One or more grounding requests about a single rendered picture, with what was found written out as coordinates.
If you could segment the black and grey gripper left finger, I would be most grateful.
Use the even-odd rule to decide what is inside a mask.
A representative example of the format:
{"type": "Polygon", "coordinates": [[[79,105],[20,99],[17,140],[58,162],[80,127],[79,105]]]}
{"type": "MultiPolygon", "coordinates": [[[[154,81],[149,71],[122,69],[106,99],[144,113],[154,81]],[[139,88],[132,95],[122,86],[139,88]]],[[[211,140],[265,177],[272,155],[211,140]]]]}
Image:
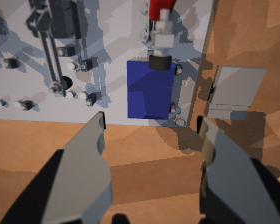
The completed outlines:
{"type": "Polygon", "coordinates": [[[113,203],[104,129],[99,111],[55,151],[0,224],[100,224],[113,203]]]}

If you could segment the dark blue plate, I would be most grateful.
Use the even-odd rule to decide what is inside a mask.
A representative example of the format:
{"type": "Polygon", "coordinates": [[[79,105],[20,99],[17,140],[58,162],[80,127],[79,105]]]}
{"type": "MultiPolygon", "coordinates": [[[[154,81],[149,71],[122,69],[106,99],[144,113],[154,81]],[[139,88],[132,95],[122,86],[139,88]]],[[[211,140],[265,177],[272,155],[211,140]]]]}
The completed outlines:
{"type": "Polygon", "coordinates": [[[176,63],[170,70],[149,68],[149,61],[127,61],[128,118],[168,120],[176,63]]]}

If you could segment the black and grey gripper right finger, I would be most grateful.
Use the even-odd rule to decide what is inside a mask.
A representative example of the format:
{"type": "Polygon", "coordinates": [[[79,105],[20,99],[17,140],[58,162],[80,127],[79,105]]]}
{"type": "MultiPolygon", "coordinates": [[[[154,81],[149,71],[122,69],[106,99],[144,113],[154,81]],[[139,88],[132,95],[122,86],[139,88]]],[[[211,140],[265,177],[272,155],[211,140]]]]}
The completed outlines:
{"type": "Polygon", "coordinates": [[[197,133],[205,159],[200,214],[216,224],[280,224],[276,177],[202,115],[197,117],[197,133]]]}

